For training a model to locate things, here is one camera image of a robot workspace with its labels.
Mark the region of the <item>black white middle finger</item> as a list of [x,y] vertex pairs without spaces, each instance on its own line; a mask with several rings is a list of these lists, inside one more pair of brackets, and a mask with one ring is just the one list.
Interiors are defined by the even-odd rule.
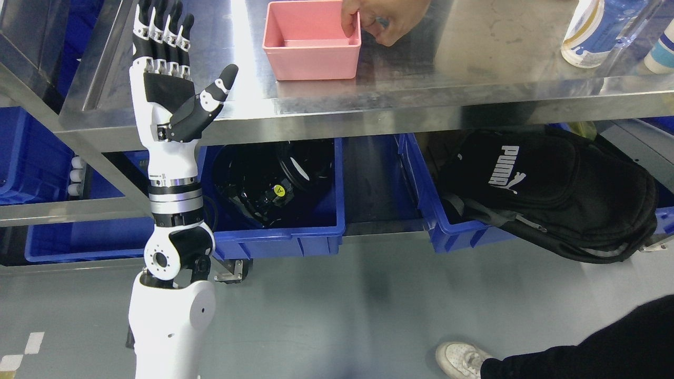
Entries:
[[166,52],[166,74],[168,75],[180,74],[177,40],[179,33],[179,18],[182,15],[182,10],[182,3],[174,2],[166,12],[163,42]]

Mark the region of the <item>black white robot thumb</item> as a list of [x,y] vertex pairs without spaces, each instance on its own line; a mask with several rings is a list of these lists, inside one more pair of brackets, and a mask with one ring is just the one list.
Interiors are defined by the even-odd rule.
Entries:
[[239,67],[231,63],[200,93],[187,80],[182,89],[175,85],[175,94],[162,95],[158,103],[171,116],[167,122],[157,122],[158,140],[188,143],[202,138],[203,131],[221,112],[238,72]]

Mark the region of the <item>person's bare hand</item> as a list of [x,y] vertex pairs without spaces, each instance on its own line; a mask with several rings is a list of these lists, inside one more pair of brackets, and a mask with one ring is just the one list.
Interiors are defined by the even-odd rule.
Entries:
[[359,14],[359,28],[378,44],[393,46],[421,22],[430,5],[431,1],[342,1],[340,24],[344,35],[352,36],[354,17]]

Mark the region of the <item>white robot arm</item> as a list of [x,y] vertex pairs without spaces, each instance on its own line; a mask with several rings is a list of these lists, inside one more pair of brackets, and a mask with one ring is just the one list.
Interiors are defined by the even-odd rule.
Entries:
[[128,308],[137,378],[198,378],[202,339],[216,311],[209,281],[216,240],[204,219],[196,155],[239,68],[227,65],[197,91],[189,56],[193,24],[181,1],[139,1],[133,14],[128,76],[137,133],[148,151],[154,221]]

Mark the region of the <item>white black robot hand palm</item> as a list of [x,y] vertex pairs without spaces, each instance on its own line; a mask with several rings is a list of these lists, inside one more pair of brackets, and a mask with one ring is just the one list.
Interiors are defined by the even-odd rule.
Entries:
[[151,58],[133,60],[128,75],[138,136],[149,153],[150,185],[196,186],[197,140],[181,143],[169,139],[171,116],[195,95],[192,79],[154,72]]

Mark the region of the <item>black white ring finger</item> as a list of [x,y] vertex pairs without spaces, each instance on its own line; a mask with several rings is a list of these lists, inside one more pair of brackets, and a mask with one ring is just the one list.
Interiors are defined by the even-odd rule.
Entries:
[[148,37],[152,58],[152,72],[166,73],[166,50],[164,46],[165,12],[167,1],[152,1],[149,13]]

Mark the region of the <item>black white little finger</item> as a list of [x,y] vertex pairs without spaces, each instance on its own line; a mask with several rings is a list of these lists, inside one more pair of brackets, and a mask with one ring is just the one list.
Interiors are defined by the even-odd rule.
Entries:
[[153,50],[150,40],[151,1],[139,1],[133,18],[133,63],[132,68],[140,71],[153,70]]

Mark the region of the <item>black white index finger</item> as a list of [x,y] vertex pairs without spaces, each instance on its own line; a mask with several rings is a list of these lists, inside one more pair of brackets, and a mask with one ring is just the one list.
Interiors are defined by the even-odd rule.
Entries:
[[189,50],[192,46],[190,33],[194,24],[194,15],[187,14],[179,24],[176,37],[176,51],[178,69],[176,76],[182,79],[191,79]]

